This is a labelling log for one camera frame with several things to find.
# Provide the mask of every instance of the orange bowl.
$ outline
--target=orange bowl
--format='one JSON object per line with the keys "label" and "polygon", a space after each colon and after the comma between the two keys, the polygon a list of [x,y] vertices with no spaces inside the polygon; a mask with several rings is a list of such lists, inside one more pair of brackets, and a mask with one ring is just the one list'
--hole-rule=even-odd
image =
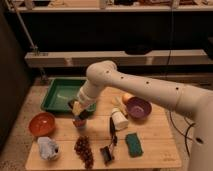
{"label": "orange bowl", "polygon": [[39,113],[29,123],[29,131],[35,137],[51,133],[55,129],[55,117],[51,113]]}

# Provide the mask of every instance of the green plastic bin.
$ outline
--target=green plastic bin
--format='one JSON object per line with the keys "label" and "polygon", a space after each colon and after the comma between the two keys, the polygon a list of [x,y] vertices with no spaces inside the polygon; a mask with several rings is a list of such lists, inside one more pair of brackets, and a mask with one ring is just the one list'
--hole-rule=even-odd
{"label": "green plastic bin", "polygon": [[[75,99],[76,95],[84,84],[85,79],[67,79],[55,78],[46,93],[46,96],[41,104],[41,109],[51,113],[70,113],[71,109],[68,106],[68,101]],[[96,105],[91,105],[87,110],[95,111]]]}

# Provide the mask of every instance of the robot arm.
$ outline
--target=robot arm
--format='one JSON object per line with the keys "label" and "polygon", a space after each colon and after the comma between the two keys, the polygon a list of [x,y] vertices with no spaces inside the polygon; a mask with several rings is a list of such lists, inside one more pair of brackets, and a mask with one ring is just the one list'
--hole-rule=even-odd
{"label": "robot arm", "polygon": [[107,86],[132,93],[166,109],[191,119],[203,98],[211,91],[194,86],[123,74],[111,61],[92,64],[87,69],[87,81],[78,93],[78,100],[87,106],[94,103]]}
{"label": "robot arm", "polygon": [[104,61],[87,69],[87,80],[78,92],[79,102],[86,108],[101,91],[116,87],[147,101],[196,121],[189,171],[212,171],[213,162],[213,92],[202,88],[123,74],[115,63]]}

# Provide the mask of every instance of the sponge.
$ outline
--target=sponge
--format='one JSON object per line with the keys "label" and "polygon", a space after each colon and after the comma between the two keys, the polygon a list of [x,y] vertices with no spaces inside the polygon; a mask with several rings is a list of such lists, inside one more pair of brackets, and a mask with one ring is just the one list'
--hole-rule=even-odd
{"label": "sponge", "polygon": [[125,141],[127,143],[131,157],[142,156],[143,150],[141,148],[141,143],[138,139],[137,133],[127,134]]}

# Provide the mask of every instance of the grapes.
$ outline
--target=grapes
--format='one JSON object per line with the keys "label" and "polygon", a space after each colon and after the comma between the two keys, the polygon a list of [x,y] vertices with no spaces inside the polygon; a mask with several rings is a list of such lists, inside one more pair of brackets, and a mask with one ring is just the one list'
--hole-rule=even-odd
{"label": "grapes", "polygon": [[76,153],[80,156],[81,160],[85,163],[86,169],[92,169],[94,164],[92,150],[89,144],[89,137],[80,136],[74,147]]}

